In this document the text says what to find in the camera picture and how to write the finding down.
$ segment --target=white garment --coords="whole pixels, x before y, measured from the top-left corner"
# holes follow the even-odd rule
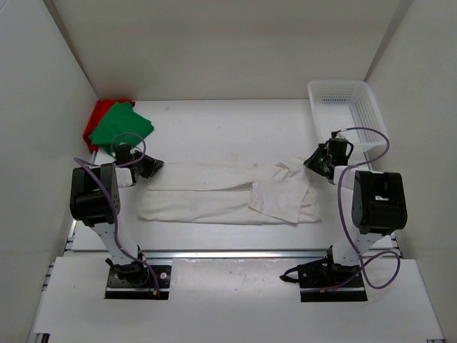
[[[301,159],[287,164],[168,163],[151,179],[140,219],[203,224],[283,224],[320,219]]]

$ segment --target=gray wall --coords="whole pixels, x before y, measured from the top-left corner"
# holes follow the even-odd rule
[[[400,243],[418,260],[449,342],[457,342],[456,18],[455,0],[415,0],[368,80],[392,142],[376,167],[403,175]]]
[[[101,97],[277,99],[363,80],[398,0],[54,0]]]
[[[69,229],[73,156],[97,100],[41,0],[0,9],[0,342],[25,342]]]

